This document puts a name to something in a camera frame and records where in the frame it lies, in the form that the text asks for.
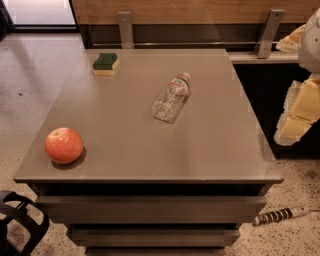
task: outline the green sponge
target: green sponge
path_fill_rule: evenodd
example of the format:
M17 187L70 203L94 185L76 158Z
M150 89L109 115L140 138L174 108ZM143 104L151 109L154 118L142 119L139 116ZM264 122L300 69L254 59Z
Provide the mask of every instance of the green sponge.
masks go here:
M113 76L114 70L119 65L119 58L115 53L99 53L99 58L93 63L95 75Z

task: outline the cabinet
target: cabinet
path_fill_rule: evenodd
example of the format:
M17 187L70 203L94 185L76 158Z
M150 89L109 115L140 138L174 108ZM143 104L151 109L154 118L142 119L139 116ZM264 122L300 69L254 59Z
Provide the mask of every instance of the cabinet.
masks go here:
M81 56L16 182L88 255L222 255L283 178L225 50L118 50L114 77L95 77L98 51ZM191 97L172 125L152 104L176 74ZM58 127L85 151L59 166L45 155Z

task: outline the drawer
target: drawer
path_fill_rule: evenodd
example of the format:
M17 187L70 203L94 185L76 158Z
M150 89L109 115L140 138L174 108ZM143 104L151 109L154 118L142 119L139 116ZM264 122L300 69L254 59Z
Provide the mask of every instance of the drawer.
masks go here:
M113 225L73 227L68 236L85 247L224 247L240 236L220 225Z
M102 249L88 248L87 256L222 256L223 249Z
M36 202L64 224L244 223L265 205L260 196L40 196Z

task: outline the floor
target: floor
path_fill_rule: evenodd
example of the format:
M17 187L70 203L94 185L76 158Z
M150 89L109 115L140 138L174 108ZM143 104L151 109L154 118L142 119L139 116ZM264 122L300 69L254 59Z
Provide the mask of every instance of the floor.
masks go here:
M79 34L10 34L0 42L0 190L30 199L35 194L13 176L79 56L85 51ZM278 160L285 181L271 188L263 212L304 206L320 210L320 160ZM50 223L32 255L85 255ZM320 212L280 223L244 224L227 256L318 256Z

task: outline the wooden panel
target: wooden panel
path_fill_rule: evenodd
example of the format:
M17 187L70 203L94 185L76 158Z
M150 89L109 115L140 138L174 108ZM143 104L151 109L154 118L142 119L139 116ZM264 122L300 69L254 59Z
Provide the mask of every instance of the wooden panel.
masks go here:
M118 24L130 11L133 24L264 23L270 9L284 9L283 23L305 23L318 0L72 0L79 24Z

